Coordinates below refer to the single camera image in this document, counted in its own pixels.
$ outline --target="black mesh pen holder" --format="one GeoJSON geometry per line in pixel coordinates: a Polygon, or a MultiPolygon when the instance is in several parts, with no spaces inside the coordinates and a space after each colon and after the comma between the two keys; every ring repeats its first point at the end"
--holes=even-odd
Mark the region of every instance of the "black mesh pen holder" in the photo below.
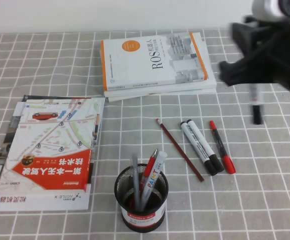
{"type": "MultiPolygon", "coordinates": [[[[138,164],[139,182],[141,182],[146,166],[147,164],[138,164]]],[[[165,218],[169,184],[165,175],[160,172],[144,211],[135,211],[131,207],[131,201],[134,198],[131,173],[131,167],[127,167],[118,175],[114,186],[115,197],[120,205],[122,219],[126,226],[138,233],[148,233],[157,229],[165,218]]]]}

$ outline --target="white pen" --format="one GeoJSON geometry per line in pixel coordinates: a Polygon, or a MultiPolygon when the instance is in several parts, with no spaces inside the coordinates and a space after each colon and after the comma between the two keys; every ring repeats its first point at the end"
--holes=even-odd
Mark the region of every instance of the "white pen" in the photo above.
{"type": "Polygon", "coordinates": [[[209,156],[204,151],[203,147],[201,146],[200,142],[198,141],[197,137],[195,136],[194,132],[192,131],[191,127],[183,121],[180,124],[181,129],[187,136],[190,143],[193,145],[195,151],[198,153],[200,159],[204,163],[206,169],[208,170],[209,174],[214,176],[217,174],[216,169],[214,168],[209,156]]]}
{"type": "Polygon", "coordinates": [[[165,162],[166,158],[167,158],[166,152],[164,152],[164,151],[158,152],[154,166],[152,167],[152,169],[150,171],[149,177],[146,181],[144,190],[143,190],[141,197],[140,197],[140,208],[139,208],[140,211],[144,211],[146,204],[149,201],[149,198],[150,198],[151,193],[153,191],[153,187],[154,187],[157,179],[159,178],[161,169],[163,169],[164,162],[165,162]]]}
{"type": "Polygon", "coordinates": [[[216,154],[214,153],[214,151],[212,150],[212,148],[210,147],[210,145],[208,144],[208,142],[204,138],[204,136],[201,133],[201,131],[199,130],[199,128],[196,126],[195,122],[193,120],[189,119],[187,121],[187,124],[190,126],[191,130],[193,131],[193,133],[197,137],[197,140],[199,141],[200,145],[205,150],[206,154],[208,155],[208,158],[210,159],[211,164],[213,164],[216,171],[218,173],[224,171],[223,165],[221,164],[220,160],[218,159],[218,157],[216,156],[216,154]]]}
{"type": "Polygon", "coordinates": [[[251,112],[253,115],[253,124],[263,124],[262,118],[262,93],[259,84],[249,85],[251,112]]]}

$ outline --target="black marker cap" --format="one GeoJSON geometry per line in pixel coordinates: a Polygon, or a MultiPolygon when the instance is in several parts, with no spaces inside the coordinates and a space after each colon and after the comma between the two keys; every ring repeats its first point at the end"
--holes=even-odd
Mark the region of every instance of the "black marker cap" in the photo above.
{"type": "Polygon", "coordinates": [[[214,168],[216,169],[216,171],[218,173],[221,173],[224,171],[224,167],[221,164],[220,160],[218,159],[218,157],[216,156],[216,154],[210,155],[209,156],[210,162],[211,164],[213,164],[214,168]]]}
{"type": "Polygon", "coordinates": [[[214,176],[217,174],[217,171],[214,168],[213,164],[211,163],[211,160],[207,160],[206,162],[204,162],[204,165],[207,168],[210,175],[214,176]]]}
{"type": "Polygon", "coordinates": [[[253,124],[254,125],[262,125],[262,106],[261,105],[253,105],[251,106],[252,115],[253,115],[253,124]]]}

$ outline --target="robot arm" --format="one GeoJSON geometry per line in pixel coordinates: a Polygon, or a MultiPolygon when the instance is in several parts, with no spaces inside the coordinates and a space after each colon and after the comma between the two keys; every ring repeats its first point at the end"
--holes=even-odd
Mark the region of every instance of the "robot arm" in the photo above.
{"type": "Polygon", "coordinates": [[[253,17],[231,26],[243,58],[221,62],[220,79],[229,86],[279,83],[290,91],[290,0],[254,0],[252,9],[253,17]]]}

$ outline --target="stack of books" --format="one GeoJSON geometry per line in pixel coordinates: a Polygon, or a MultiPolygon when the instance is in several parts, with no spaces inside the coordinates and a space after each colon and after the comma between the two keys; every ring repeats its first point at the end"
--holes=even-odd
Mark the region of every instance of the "stack of books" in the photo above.
{"type": "Polygon", "coordinates": [[[0,151],[0,211],[88,209],[104,103],[24,96],[0,151]]]}
{"type": "Polygon", "coordinates": [[[199,32],[103,40],[100,54],[109,102],[216,92],[207,46],[199,32]]]}

